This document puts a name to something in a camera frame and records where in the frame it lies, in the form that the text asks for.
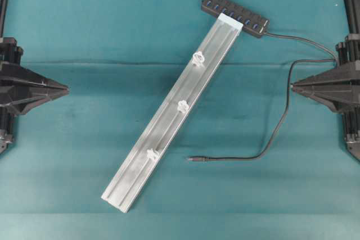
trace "metal channel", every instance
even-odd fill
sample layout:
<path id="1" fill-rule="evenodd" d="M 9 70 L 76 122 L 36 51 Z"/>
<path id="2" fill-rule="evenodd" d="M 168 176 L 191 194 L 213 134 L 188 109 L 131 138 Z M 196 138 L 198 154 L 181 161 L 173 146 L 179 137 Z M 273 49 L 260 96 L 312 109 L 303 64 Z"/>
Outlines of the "metal channel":
<path id="1" fill-rule="evenodd" d="M 221 14 L 130 151 L 102 199 L 127 212 L 242 29 Z"/>

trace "fabric surface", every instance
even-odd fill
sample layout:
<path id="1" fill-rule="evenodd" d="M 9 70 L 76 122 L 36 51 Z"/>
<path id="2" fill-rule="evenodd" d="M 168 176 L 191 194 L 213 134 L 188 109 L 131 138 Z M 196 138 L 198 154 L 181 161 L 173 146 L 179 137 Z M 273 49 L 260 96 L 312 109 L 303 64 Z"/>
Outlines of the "fabric surface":
<path id="1" fill-rule="evenodd" d="M 0 156 L 0 239 L 359 239 L 360 164 L 339 116 L 291 94 L 268 154 L 253 155 L 285 105 L 289 63 L 328 55 L 242 33 L 130 212 L 100 199 L 215 18 L 201 0 L 8 0 L 5 36 L 70 95 L 18 118 Z M 334 49 L 343 0 L 234 0 L 269 32 Z M 329 69 L 301 65 L 292 81 Z"/>

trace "white plastic clip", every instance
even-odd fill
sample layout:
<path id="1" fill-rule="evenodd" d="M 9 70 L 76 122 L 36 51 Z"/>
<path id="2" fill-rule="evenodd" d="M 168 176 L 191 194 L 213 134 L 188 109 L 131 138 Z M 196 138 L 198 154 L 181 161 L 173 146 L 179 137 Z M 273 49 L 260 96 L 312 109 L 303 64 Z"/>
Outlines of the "white plastic clip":
<path id="1" fill-rule="evenodd" d="M 179 101 L 178 102 L 178 111 L 182 112 L 183 114 L 187 113 L 189 110 L 189 105 L 186 101 Z"/>
<path id="2" fill-rule="evenodd" d="M 198 51 L 192 55 L 192 63 L 196 66 L 201 66 L 202 63 L 204 63 L 205 57 L 203 55 L 202 51 Z"/>
<path id="3" fill-rule="evenodd" d="M 152 161 L 156 161 L 160 156 L 158 151 L 156 151 L 156 150 L 154 151 L 153 149 L 148 149 L 148 150 L 146 150 L 146 152 L 147 152 L 147 158 Z"/>

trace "teal cloth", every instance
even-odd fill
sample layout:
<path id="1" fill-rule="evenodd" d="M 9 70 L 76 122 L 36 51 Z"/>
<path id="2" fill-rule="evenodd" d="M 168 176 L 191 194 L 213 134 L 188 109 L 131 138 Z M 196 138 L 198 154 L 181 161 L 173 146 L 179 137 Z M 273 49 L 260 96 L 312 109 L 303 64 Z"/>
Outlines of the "teal cloth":
<path id="1" fill-rule="evenodd" d="M 18 118 L 0 156 L 0 239 L 359 239 L 360 164 L 339 116 L 291 94 L 271 150 L 253 155 L 285 105 L 289 63 L 328 55 L 242 33 L 130 212 L 100 199 L 215 18 L 201 0 L 9 0 L 5 35 L 22 64 L 70 95 Z M 269 31 L 334 48 L 343 0 L 234 0 Z M 293 81 L 329 69 L 301 65 Z"/>

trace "cable plug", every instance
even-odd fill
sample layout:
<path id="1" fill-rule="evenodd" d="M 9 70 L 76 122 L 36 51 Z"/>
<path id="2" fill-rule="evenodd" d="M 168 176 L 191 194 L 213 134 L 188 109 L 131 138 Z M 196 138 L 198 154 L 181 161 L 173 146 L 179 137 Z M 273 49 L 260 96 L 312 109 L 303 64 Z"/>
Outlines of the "cable plug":
<path id="1" fill-rule="evenodd" d="M 194 157 L 188 157 L 188 161 L 209 161 L 208 157 L 205 156 L 194 156 Z"/>

